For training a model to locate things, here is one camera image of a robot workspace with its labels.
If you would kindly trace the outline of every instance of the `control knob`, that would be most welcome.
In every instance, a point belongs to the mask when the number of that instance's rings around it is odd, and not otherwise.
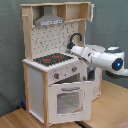
[[[78,68],[77,67],[73,67],[72,71],[75,72]]]
[[[58,73],[55,73],[55,74],[54,74],[54,78],[55,78],[55,79],[59,79],[59,74],[58,74]]]

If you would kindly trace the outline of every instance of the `pegboard backsplash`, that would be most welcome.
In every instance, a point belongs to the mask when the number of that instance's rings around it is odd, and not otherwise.
[[[33,28],[31,31],[33,59],[66,50],[70,37],[78,33],[78,28],[79,22]],[[73,38],[73,43],[78,45],[77,35]]]

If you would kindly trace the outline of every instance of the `oven window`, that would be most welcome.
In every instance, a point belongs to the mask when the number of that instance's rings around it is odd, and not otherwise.
[[[83,92],[70,92],[57,95],[57,114],[83,111]]]

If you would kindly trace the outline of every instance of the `wooden shelf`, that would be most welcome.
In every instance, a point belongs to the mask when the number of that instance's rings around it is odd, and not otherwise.
[[[87,18],[69,19],[69,20],[66,20],[65,23],[74,22],[74,21],[81,21],[81,20],[87,20]]]

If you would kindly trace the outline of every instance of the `wooden panel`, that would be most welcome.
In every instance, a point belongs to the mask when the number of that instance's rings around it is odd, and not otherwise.
[[[33,26],[33,16],[31,7],[22,8],[23,16],[23,30],[24,30],[24,44],[25,44],[25,57],[32,61],[32,46],[31,46],[31,28]]]
[[[80,18],[87,18],[88,16],[88,3],[80,4]]]
[[[21,6],[64,5],[64,4],[81,4],[81,3],[90,3],[90,2],[64,2],[64,3],[21,4]]]
[[[63,18],[64,20],[66,20],[66,9],[67,6],[66,5],[58,5],[57,6],[57,16]]]
[[[66,19],[77,19],[79,18],[79,4],[68,4],[66,11]]]
[[[46,128],[31,114],[19,109],[0,118],[0,128]],[[53,125],[50,128],[81,128],[75,123]]]
[[[24,66],[24,81],[25,81],[25,95],[26,95],[26,110],[30,111],[30,91],[29,91],[29,75],[28,65],[23,63]]]
[[[115,128],[128,118],[128,89],[102,80],[102,96],[92,102],[92,128]]]
[[[39,19],[41,16],[43,16],[43,6],[32,7],[32,15],[33,15],[33,21],[35,21],[35,20]]]
[[[82,35],[82,41],[79,40],[78,45],[81,47],[85,46],[85,31],[86,31],[86,21],[82,20],[79,22],[79,33]]]
[[[48,72],[43,72],[43,106],[44,106],[44,126],[49,128],[49,98],[48,98]]]

